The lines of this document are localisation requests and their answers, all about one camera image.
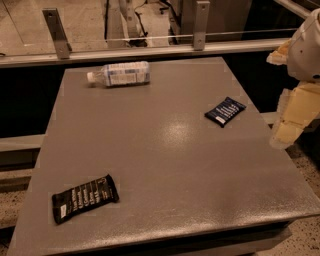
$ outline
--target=gray table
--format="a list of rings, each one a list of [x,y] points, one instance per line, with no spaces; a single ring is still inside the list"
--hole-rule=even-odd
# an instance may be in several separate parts
[[[320,214],[221,58],[151,63],[151,83],[129,88],[90,87],[86,73],[97,69],[66,70],[9,256],[209,252],[220,234],[239,237],[230,230],[266,234]],[[226,96],[247,109],[222,129],[203,115]],[[54,223],[52,194],[108,173],[118,204]]]

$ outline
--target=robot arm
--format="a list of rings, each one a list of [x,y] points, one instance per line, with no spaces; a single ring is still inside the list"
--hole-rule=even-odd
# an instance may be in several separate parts
[[[320,113],[320,9],[313,11],[292,39],[267,61],[286,63],[288,74],[301,81],[293,91],[285,89],[278,103],[279,116],[270,144],[285,149]]]

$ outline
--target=white robot part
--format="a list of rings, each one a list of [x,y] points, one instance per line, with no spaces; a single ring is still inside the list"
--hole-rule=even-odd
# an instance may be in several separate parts
[[[314,10],[293,35],[287,65],[290,76],[320,83],[320,9]]]

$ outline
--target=plastic bottle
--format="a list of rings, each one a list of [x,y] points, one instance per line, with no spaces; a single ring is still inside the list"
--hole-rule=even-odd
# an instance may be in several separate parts
[[[89,83],[107,87],[138,85],[150,82],[150,68],[146,61],[104,65],[100,71],[87,74]]]

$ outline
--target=bottle label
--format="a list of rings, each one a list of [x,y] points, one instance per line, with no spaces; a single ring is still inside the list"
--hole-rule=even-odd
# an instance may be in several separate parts
[[[150,68],[146,61],[106,65],[107,86],[144,84],[150,82]]]

